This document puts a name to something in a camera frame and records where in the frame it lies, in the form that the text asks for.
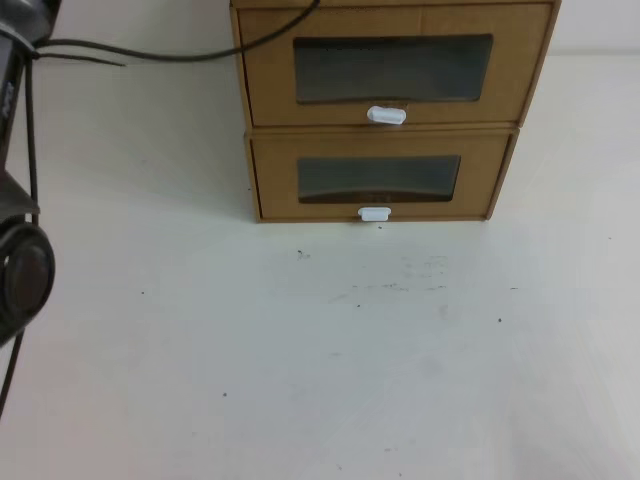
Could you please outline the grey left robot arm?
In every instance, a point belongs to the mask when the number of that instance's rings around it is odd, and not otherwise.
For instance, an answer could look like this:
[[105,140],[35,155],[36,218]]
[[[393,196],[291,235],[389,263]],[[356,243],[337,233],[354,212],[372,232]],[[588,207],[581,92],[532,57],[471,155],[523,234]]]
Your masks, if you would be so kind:
[[59,1],[1,3],[1,343],[20,334],[46,304],[54,284],[55,256],[44,231],[27,221],[40,213],[6,169],[20,85],[35,45],[50,38]]

